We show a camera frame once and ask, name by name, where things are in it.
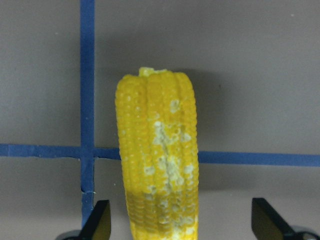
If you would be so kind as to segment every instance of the black object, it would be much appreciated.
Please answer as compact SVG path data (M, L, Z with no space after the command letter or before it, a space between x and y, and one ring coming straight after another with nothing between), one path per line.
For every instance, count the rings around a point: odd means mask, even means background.
M100 200L83 226L79 236L64 240L109 240L111 234L111 212L109 200Z
M295 232L264 198L252 199L251 228L258 240L320 240L311 232Z

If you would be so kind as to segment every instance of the gray surface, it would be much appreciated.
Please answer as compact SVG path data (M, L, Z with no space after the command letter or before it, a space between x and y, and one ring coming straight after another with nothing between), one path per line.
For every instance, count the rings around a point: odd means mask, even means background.
M1 0L0 143L80 145L79 2Z
M81 229L80 162L0 157L0 239L54 240Z
M184 71L205 151L320 154L319 1L96 1L95 143L141 66Z
M320 168L200 164L199 240L256 240L251 200L264 197L292 226L320 233ZM110 200L111 239L132 239L121 162L95 162L95 201Z

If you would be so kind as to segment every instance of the yellow corn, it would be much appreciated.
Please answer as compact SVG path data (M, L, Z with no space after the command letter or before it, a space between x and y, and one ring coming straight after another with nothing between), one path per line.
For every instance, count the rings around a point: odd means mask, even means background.
M197 240L197 113L189 78L142 67L118 83L116 119L134 240Z

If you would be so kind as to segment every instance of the plastic corn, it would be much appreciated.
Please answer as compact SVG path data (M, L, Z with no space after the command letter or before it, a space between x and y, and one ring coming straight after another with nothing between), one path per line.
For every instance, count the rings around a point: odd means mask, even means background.
M197 240L197 113L189 78L142 67L118 83L116 119L134 240Z

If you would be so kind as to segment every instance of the vertical blue tape strip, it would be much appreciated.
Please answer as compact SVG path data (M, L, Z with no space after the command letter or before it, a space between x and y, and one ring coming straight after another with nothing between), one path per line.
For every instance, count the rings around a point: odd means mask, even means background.
M94 100L95 100L95 1L80 1L80 103L82 225L93 209Z

